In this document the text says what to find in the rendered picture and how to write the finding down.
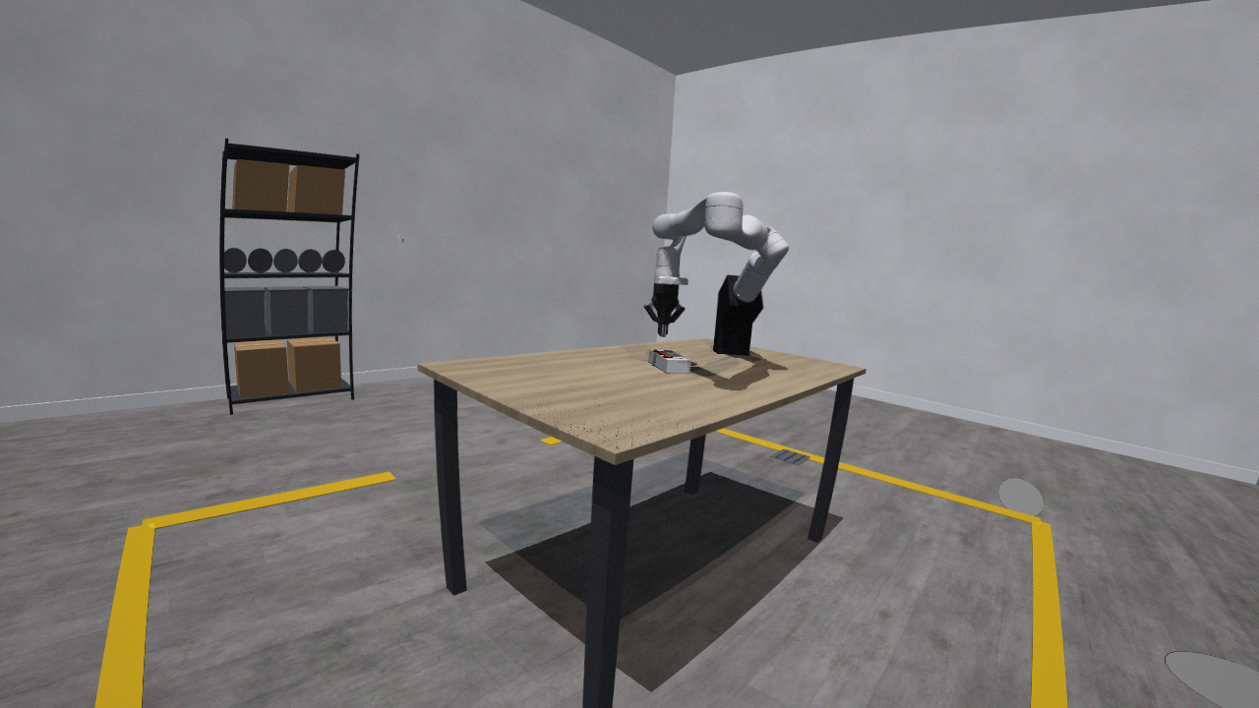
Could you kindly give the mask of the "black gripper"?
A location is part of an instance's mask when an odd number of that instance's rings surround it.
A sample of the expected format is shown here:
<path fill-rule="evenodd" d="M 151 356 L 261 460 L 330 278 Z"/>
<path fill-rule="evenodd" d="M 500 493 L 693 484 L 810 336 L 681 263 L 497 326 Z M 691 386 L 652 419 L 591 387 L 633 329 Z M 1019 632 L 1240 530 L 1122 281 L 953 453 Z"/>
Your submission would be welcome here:
<path fill-rule="evenodd" d="M 657 311 L 657 317 L 653 311 L 653 306 Z M 651 302 L 645 305 L 648 317 L 658 323 L 658 336 L 666 338 L 667 325 L 675 323 L 685 310 L 679 304 L 679 285 L 658 285 L 655 283 L 653 297 Z M 676 311 L 674 312 L 676 307 Z M 674 316 L 671 317 L 671 314 Z M 666 320 L 667 317 L 667 320 Z"/>

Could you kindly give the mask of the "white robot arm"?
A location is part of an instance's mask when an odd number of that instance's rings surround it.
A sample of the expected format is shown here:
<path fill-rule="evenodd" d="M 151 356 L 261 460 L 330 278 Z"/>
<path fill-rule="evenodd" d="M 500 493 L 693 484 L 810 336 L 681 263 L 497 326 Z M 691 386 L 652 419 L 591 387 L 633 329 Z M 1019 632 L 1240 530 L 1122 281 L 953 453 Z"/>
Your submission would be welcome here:
<path fill-rule="evenodd" d="M 742 197 L 726 191 L 714 193 L 682 213 L 662 214 L 653 220 L 655 236 L 674 239 L 674 244 L 657 251 L 655 283 L 689 283 L 687 278 L 680 278 L 681 248 L 687 236 L 696 234 L 704 227 L 709 236 L 758 251 L 750 254 L 734 286 L 737 299 L 752 302 L 758 297 L 760 287 L 767 283 L 767 278 L 772 276 L 772 270 L 784 260 L 789 244 L 776 229 L 760 224 L 754 215 L 743 215 Z"/>

